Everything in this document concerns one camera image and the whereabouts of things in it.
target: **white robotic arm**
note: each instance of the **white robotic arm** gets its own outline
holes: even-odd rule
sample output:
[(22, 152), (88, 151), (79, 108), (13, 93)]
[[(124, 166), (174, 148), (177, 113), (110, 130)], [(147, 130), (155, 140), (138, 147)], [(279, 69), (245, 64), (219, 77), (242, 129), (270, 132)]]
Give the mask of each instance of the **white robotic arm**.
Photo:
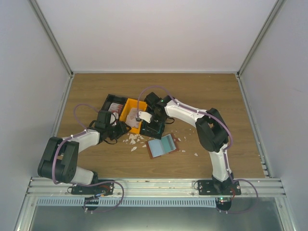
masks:
[[(204, 113), (205, 114), (208, 113), (207, 110), (191, 107), (189, 105), (181, 103), (177, 99), (171, 100), (170, 97), (168, 96), (162, 99), (160, 102), (155, 104), (153, 115), (147, 112), (139, 112), (139, 118), (146, 120), (148, 123), (155, 122), (157, 119), (159, 120), (160, 117), (164, 117), (164, 114), (162, 113), (162, 108), (164, 109), (166, 116), (168, 117), (180, 119), (192, 125), (195, 128), (197, 128), (196, 126), (199, 126), (197, 128), (199, 140), (202, 146), (206, 150), (208, 150), (210, 154), (211, 162), (213, 166), (213, 178), (217, 179), (220, 182), (226, 181), (229, 178), (229, 175), (226, 169), (228, 169), (229, 172), (231, 173), (231, 170), (229, 168), (228, 157), (227, 157), (227, 150), (225, 150), (227, 147), (227, 142), (228, 142), (228, 139), (227, 139), (228, 134), (226, 133), (226, 131), (224, 129), (218, 128), (218, 125), (216, 125), (216, 128), (209, 127), (208, 125), (209, 120), (205, 121), (205, 118), (204, 118), (205, 117)], [(217, 136), (212, 136), (213, 142), (219, 140), (216, 143), (216, 145), (219, 145), (219, 146), (218, 147), (216, 146), (214, 150), (211, 146), (203, 144), (204, 143), (203, 139), (208, 140), (209, 137), (206, 135), (205, 131), (202, 130), (202, 126), (204, 128), (207, 127), (208, 132), (217, 133), (216, 134)]]

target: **mounting plate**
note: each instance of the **mounting plate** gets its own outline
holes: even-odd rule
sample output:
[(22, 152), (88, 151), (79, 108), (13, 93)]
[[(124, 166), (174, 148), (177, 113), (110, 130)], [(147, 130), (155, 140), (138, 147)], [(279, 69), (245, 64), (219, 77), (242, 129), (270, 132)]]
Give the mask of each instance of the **mounting plate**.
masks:
[(72, 195), (97, 195), (103, 193), (105, 196), (112, 195), (114, 191), (113, 183), (105, 183), (98, 186), (93, 187), (84, 187), (84, 186), (74, 186), (69, 187), (72, 189)]
[[(220, 195), (233, 195), (232, 190), (234, 190), (235, 195), (241, 195), (241, 189), (237, 189), (240, 186), (239, 182), (235, 182), (226, 188)], [(218, 195), (217, 190), (214, 187), (213, 180), (198, 180), (198, 191), (199, 195)]]

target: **vent grille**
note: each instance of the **vent grille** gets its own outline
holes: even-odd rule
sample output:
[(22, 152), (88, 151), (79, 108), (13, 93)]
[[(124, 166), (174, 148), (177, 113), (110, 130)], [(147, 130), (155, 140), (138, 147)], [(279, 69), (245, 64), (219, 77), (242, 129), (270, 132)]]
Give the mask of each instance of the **vent grille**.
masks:
[[(119, 198), (101, 197), (98, 205), (115, 206)], [(83, 206), (83, 197), (40, 197), (38, 206)], [(120, 206), (126, 207), (216, 207), (214, 198), (124, 198)]]

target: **white wall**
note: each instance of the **white wall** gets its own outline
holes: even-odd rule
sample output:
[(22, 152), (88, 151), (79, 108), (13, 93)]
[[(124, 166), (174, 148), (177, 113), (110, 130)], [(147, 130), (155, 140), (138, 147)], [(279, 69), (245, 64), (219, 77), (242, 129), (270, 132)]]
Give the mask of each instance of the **white wall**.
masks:
[(0, 229), (13, 230), (68, 80), (26, 0), (0, 1)]
[(236, 72), (276, 0), (38, 0), (73, 71)]
[(272, 172), (308, 220), (308, 2), (287, 0), (243, 73)]

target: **enclosure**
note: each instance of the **enclosure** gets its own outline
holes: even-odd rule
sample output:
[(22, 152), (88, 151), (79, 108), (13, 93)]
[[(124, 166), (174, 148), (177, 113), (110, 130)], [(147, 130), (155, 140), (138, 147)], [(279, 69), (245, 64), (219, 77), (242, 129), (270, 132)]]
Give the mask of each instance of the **enclosure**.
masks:
[[(307, 9), (303, 0), (0, 3), (2, 230), (305, 230)], [(150, 158), (152, 139), (129, 133), (78, 155), (79, 167), (123, 185), (92, 205), (116, 210), (85, 213), (86, 195), (38, 177), (48, 139), (83, 130), (77, 104), (99, 110), (109, 94), (137, 99), (152, 85), (216, 108), (228, 126), (234, 178), (253, 185), (240, 181), (228, 213), (215, 209), (221, 195), (195, 188), (214, 166), (180, 119), (164, 130), (179, 139), (174, 153)], [(151, 91), (166, 96), (151, 89), (142, 100)], [(76, 113), (84, 124), (97, 116)]]

